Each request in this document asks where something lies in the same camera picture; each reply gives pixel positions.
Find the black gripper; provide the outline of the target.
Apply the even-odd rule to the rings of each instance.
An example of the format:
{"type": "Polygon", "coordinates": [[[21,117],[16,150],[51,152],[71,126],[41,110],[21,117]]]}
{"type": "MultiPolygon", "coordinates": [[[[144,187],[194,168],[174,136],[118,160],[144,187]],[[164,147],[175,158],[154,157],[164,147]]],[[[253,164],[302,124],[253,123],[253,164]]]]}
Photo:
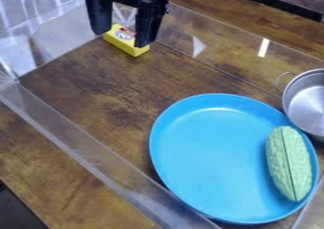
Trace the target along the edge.
{"type": "Polygon", "coordinates": [[[168,0],[84,0],[91,30],[96,35],[111,29],[112,3],[138,6],[135,15],[135,47],[155,41],[168,0]]]}

